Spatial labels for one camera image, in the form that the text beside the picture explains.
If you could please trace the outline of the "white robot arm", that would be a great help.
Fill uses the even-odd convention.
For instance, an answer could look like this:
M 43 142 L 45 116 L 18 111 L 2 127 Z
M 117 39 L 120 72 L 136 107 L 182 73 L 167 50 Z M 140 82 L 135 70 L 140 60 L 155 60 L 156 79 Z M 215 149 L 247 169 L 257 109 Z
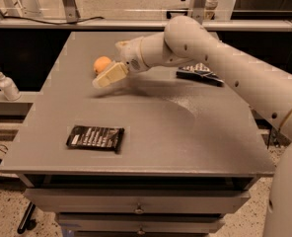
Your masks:
M 172 18 L 159 34 L 120 41 L 116 48 L 118 61 L 96 59 L 95 87 L 156 66 L 201 62 L 291 141 L 272 180 L 263 237 L 292 237 L 292 75 L 216 39 L 187 16 Z

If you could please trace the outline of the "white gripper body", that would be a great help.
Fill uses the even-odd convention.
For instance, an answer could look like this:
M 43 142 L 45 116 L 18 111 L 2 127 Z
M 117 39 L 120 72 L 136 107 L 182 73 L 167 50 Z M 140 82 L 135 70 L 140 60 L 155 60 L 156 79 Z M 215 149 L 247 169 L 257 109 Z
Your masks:
M 143 37 L 129 40 L 129 44 L 122 49 L 117 49 L 120 61 L 131 73 L 140 73 L 149 70 L 141 54 Z

